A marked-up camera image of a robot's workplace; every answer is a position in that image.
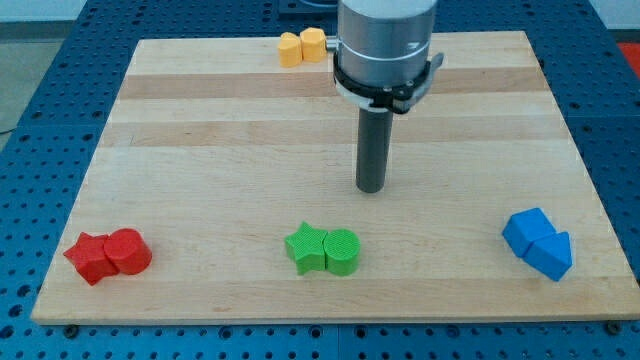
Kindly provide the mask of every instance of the wood grain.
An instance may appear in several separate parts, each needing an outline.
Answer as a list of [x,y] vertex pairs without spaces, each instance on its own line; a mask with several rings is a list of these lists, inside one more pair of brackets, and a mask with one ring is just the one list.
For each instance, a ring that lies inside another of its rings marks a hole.
[[[42,324],[634,319],[640,291],[522,32],[436,34],[447,62],[393,125],[387,185],[354,186],[357,109],[277,39],[139,43],[32,318]],[[540,206],[571,233],[554,283],[500,232]],[[347,227],[360,268],[297,276],[283,237]],[[154,259],[89,287],[80,231],[139,229]]]

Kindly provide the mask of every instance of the green block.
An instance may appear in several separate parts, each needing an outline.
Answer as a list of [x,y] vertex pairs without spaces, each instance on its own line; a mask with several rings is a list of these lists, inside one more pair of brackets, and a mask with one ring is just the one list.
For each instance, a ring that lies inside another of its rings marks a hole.
[[287,256],[296,262],[298,275],[303,275],[309,270],[323,271],[326,268],[322,245],[326,236],[326,230],[314,229],[303,221],[297,232],[284,238]]
[[358,269],[360,240],[346,229],[332,231],[324,238],[327,270],[338,276],[347,276]]

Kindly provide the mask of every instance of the blue block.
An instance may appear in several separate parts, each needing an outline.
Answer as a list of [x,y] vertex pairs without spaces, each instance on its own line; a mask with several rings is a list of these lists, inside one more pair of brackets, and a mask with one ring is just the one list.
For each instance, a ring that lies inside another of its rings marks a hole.
[[524,261],[551,280],[560,280],[573,265],[569,233],[565,231],[535,241]]
[[556,229],[540,208],[514,214],[502,231],[511,250],[517,257],[524,257],[531,244],[538,239],[554,235]]

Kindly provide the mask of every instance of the toy block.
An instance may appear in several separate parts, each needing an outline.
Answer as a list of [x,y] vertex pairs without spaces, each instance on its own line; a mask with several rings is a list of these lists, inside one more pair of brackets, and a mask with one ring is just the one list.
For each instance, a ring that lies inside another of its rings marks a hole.
[[135,275],[151,263],[151,249],[134,229],[119,229],[104,242],[104,253],[124,274]]
[[327,37],[322,29],[308,28],[300,33],[300,39],[305,61],[320,62],[327,57]]
[[517,257],[524,257],[536,240],[554,235],[556,229],[540,208],[514,214],[502,231],[502,236]]
[[553,281],[559,281],[573,265],[569,233],[563,232],[536,240],[524,261]]
[[280,55],[280,66],[294,67],[302,62],[302,42],[296,34],[284,33],[280,35],[278,44],[278,54]]
[[323,271],[326,268],[323,241],[326,230],[314,229],[302,222],[298,231],[285,237],[287,256],[296,262],[298,275],[309,270]]
[[360,240],[353,232],[346,229],[330,232],[324,239],[324,252],[330,273],[347,276],[358,269]]
[[118,274],[118,268],[104,254],[104,243],[108,235],[91,236],[80,233],[75,245],[64,252],[64,256],[76,268],[89,285],[102,278]]

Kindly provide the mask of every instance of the green star-shaped block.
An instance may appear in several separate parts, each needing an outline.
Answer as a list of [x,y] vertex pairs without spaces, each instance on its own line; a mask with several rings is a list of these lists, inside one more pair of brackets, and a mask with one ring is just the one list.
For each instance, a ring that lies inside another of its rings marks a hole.
[[326,268],[323,241],[327,233],[326,230],[314,229],[303,221],[297,232],[284,238],[287,256],[296,262],[298,275]]

